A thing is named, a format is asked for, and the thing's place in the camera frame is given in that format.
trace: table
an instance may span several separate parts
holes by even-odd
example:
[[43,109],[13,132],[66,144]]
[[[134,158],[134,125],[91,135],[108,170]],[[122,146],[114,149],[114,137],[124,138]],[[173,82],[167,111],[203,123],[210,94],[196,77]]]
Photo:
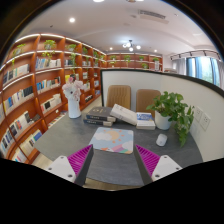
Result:
[[[79,118],[71,119],[66,114],[43,134],[34,147],[52,161],[60,155],[69,156],[84,148],[89,144],[97,128],[102,126],[84,124],[83,116],[84,114]],[[159,156],[168,155],[182,168],[203,162],[200,151],[190,133],[186,144],[180,148],[178,135],[172,126],[166,131],[158,128],[141,130],[117,119],[112,128],[133,130],[134,145],[147,148]],[[163,147],[156,145],[156,139],[161,133],[168,137],[166,145]],[[94,149],[87,178],[126,186],[144,185],[134,153],[121,154]]]

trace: beige chair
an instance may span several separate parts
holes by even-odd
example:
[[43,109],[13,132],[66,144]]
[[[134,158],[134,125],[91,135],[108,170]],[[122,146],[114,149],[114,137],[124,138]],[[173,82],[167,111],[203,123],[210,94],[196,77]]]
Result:
[[111,85],[107,92],[107,107],[118,104],[127,109],[131,109],[131,87],[126,85]]
[[160,96],[159,90],[154,89],[139,89],[136,93],[136,112],[151,113],[155,117],[154,110],[146,110],[148,105],[154,103],[153,98]]

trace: ceiling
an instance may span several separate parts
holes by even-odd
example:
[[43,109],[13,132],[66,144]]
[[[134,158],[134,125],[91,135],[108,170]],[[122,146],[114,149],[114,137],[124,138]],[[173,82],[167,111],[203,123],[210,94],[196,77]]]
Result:
[[[168,24],[142,19],[139,10],[159,13],[165,16]],[[76,21],[70,23],[70,17]],[[17,38],[39,32],[74,38],[105,53],[110,52],[110,47],[113,47],[113,52],[129,52],[122,47],[128,40],[141,45],[141,52],[154,52],[157,49],[157,53],[163,55],[196,49],[217,51],[189,17],[159,0],[135,3],[126,0],[105,0],[100,3],[93,0],[64,0],[32,20]]]

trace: mouse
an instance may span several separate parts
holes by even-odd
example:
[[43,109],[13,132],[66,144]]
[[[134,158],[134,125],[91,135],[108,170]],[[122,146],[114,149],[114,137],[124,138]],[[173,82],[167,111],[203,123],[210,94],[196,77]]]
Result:
[[159,134],[156,144],[159,146],[164,146],[166,144],[167,136],[164,134]]

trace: white wall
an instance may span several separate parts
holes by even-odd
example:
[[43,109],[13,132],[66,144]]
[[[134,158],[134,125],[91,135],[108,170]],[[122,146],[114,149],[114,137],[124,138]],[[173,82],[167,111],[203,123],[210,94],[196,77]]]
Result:
[[107,89],[110,85],[129,85],[131,87],[131,110],[133,111],[136,111],[136,92],[138,89],[161,89],[162,77],[154,73],[106,71],[103,74],[105,106],[107,102]]
[[191,134],[201,152],[203,161],[224,157],[224,98],[213,90],[185,79],[146,72],[103,71],[104,104],[110,85],[131,86],[131,109],[136,111],[136,91],[157,89],[180,93],[189,106],[199,106],[210,118],[206,131],[194,119]]
[[173,68],[173,62],[169,56],[163,55],[163,71],[164,68]]

